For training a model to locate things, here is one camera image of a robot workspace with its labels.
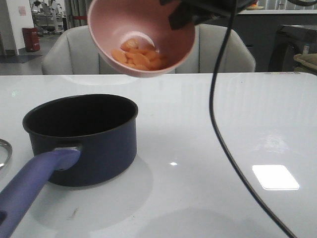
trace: white chair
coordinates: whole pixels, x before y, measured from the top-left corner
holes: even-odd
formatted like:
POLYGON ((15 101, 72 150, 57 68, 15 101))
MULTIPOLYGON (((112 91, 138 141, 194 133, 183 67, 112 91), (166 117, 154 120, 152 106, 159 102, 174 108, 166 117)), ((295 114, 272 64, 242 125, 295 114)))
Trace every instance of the white chair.
MULTIPOLYGON (((209 73, 214 64, 226 28, 196 26, 196 40, 188 59, 171 73, 209 73)), ((255 60, 235 31, 231 32, 219 72, 254 72, 255 60)), ((65 31, 44 57, 43 74, 118 74, 99 55, 88 26, 65 31)))

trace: pink bowl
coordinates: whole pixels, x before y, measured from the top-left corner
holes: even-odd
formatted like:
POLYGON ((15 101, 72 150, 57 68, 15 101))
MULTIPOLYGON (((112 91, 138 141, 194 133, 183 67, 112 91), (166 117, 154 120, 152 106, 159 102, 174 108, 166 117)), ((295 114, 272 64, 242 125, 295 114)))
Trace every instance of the pink bowl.
POLYGON ((168 16, 180 1, 161 6, 159 0, 93 0, 88 12, 88 26, 100 55, 117 71, 135 77, 153 77, 168 73, 187 58, 195 39, 194 24, 171 30, 168 16), (166 68, 145 71, 127 67, 111 56, 111 50, 130 38, 151 43, 168 58, 166 68))

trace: pot handle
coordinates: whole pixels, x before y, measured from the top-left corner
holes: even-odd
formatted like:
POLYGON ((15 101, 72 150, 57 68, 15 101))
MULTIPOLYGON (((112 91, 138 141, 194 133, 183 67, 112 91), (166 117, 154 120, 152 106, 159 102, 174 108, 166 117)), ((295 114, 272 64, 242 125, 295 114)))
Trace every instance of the pot handle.
POLYGON ((54 170, 67 170, 80 151, 58 148, 33 157, 0 193, 0 238, 9 238, 54 170))

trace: black cable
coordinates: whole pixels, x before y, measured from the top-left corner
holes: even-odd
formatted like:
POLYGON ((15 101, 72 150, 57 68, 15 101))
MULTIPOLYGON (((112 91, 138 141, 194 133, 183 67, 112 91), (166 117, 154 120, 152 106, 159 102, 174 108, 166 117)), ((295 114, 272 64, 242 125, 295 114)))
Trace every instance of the black cable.
POLYGON ((216 133, 216 136, 219 140, 219 143, 224 151, 224 153, 226 154, 229 162, 231 163, 233 169, 235 170, 235 172, 237 173, 237 175, 239 176, 239 178, 241 179, 241 181, 243 182, 243 184, 245 185, 245 187, 247 188, 247 190, 249 191, 249 193, 252 195, 252 197, 256 200, 256 202, 261 206, 261 208, 268 214, 268 216, 284 231, 284 233, 289 237, 289 238, 297 238, 295 236, 295 234, 292 233, 291 230, 288 229, 288 227, 285 226, 285 224, 271 211, 271 209, 264 203, 264 201, 260 198, 260 196, 256 193, 256 191, 252 188, 251 184, 248 182, 247 178, 243 175, 242 171, 240 170, 239 166, 237 165, 237 163, 235 162, 233 156, 231 155, 228 147, 226 146, 219 128, 217 126, 216 120, 215 120, 215 116, 214 116, 214 110, 213 110, 213 97, 214 97, 214 89, 215 89, 215 84, 216 84, 216 78, 217 78, 217 74, 219 71, 219 66, 221 63, 221 59, 222 59, 222 55, 224 53, 225 47, 227 45, 227 42, 229 40, 230 37, 230 33, 232 30, 232 25, 233 25, 233 21, 236 15, 236 11, 237 11, 237 0, 234 0, 234 6, 233 6, 233 10, 231 12, 230 15, 230 19, 229 19, 229 23, 228 23, 228 27, 215 63, 215 67, 214 67, 214 71, 213 71, 213 75, 212 75, 212 81, 211 81, 211 88, 210 88, 210 97, 209 97, 209 112, 210 112, 210 118, 211 118, 211 123, 213 126, 213 129, 216 133))

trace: white table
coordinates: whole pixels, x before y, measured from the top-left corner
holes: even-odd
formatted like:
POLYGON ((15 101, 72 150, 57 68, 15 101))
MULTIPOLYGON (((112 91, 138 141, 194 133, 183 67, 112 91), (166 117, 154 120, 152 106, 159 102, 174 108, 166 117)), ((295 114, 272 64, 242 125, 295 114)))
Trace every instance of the white table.
MULTIPOLYGON (((13 238, 285 238, 223 153, 211 126, 211 74, 1 76, 0 138, 13 155, 2 189, 32 157, 24 115, 60 97, 107 93, 139 106, 138 152, 117 178, 83 188, 47 183, 13 238)), ((215 115, 241 170, 299 237, 317 234, 317 78, 219 74, 215 115), (298 190, 265 190, 252 165, 284 165, 298 190)))

